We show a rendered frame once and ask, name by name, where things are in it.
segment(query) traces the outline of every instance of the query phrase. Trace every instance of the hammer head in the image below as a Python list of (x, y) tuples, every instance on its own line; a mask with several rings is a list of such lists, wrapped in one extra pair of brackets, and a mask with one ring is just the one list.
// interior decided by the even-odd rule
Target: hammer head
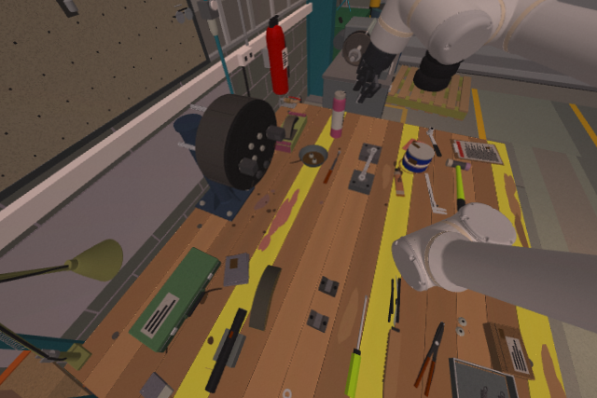
[(469, 162), (461, 162), (460, 160), (454, 160), (453, 158), (449, 158), (448, 160), (446, 160), (446, 166), (447, 167), (460, 167), (462, 170), (465, 170), (466, 172), (470, 170), (470, 163)]

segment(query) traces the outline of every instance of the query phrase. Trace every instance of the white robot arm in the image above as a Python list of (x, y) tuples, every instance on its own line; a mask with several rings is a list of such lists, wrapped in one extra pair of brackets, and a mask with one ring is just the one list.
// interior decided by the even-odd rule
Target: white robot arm
[(387, 0), (357, 70), (365, 98), (416, 35), (427, 51), (414, 83), (439, 91), (485, 45), (597, 87), (597, 11), (557, 0)]

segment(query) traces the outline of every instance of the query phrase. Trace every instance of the green lamp shade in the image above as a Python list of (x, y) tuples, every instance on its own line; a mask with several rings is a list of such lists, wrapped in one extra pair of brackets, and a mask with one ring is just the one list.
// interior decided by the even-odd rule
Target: green lamp shade
[(122, 247), (114, 240), (104, 240), (66, 262), (79, 275), (110, 281), (122, 267)]

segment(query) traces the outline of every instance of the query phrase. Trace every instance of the fire extinguisher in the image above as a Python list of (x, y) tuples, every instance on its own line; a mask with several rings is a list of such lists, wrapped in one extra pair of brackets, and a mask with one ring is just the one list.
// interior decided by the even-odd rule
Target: fire extinguisher
[(270, 55), (271, 85), (276, 95), (288, 92), (288, 50), (284, 39), (284, 30), (278, 25), (278, 16), (270, 19), (270, 26), (265, 33), (265, 40)]

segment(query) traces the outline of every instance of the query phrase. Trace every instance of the concrete floor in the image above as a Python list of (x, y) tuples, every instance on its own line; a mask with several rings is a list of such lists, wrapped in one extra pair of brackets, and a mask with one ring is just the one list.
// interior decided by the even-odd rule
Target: concrete floor
[[(597, 130), (597, 93), (472, 77), (488, 140), (507, 146), (531, 245), (597, 254), (593, 248), (597, 235), (591, 233), (597, 229), (597, 147), (568, 105), (576, 103)], [(225, 83), (200, 104), (208, 105), (224, 93)], [(321, 98), (307, 99), (318, 102)], [(478, 136), (473, 108), (471, 102), (463, 121), (421, 111), (408, 111), (406, 121)], [(386, 107), (383, 118), (399, 121), (401, 115), (400, 110)], [(3, 315), (3, 324), (22, 334), (72, 339), (91, 334), (186, 219), (206, 187), (188, 152), (176, 147), (179, 141), (172, 124), (165, 125), (31, 236), (0, 254), (3, 270), (13, 271), (56, 266), (52, 263), (107, 238), (120, 241), (125, 251), (123, 269), (108, 284), (62, 273), (3, 285), (3, 309), (19, 311)], [(117, 200), (126, 206), (117, 206)], [(549, 321), (568, 398), (597, 398), (597, 379), (591, 371), (597, 364), (597, 334)], [(18, 354), (0, 350), (0, 370)]]

